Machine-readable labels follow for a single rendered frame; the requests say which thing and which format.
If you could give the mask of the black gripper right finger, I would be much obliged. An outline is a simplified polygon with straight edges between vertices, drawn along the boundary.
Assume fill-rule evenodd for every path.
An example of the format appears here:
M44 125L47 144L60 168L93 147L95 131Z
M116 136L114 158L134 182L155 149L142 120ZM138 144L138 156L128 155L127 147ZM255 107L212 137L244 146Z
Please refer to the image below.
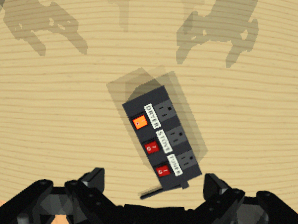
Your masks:
M248 197L214 173L204 176L203 197L205 202L178 216L175 224L298 224L298 213L274 193Z

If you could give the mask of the black power strip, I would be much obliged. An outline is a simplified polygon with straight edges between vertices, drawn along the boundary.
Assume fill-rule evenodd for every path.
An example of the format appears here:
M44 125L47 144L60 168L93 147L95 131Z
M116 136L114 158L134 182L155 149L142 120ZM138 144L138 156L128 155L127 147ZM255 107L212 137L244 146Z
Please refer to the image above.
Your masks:
M141 200L186 189L187 181L202 175L164 85L122 106L163 188L140 196Z

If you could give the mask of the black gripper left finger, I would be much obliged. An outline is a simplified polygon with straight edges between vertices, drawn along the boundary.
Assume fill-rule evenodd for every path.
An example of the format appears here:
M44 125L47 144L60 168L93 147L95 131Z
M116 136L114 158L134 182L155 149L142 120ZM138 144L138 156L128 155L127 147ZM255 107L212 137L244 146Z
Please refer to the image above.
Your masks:
M103 194L104 187L105 169L99 167L64 187L37 180L0 206L0 224L51 224L56 215L66 215L69 224L86 219L91 224L135 224L132 213Z

